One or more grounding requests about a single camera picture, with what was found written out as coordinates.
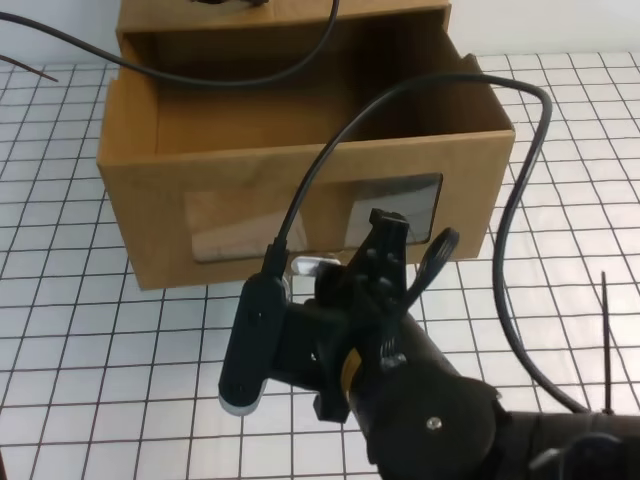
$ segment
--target cardboard box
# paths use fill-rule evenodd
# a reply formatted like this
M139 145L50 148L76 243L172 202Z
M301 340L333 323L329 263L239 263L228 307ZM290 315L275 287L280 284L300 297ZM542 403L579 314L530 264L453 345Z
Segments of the cardboard box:
M331 0L271 0L258 8L123 0L118 37L135 62L250 78L304 56L330 7ZM305 171L369 100L415 75L480 71L447 36L449 11L445 0L342 0L321 56L264 88L194 89L121 70L109 88L98 166L140 285L256 272ZM408 94L337 148L289 246L347 261L366 235L368 209L389 206L415 227L409 261L419 261L430 236L445 227L460 232L456 258L475 257L513 141L489 86Z

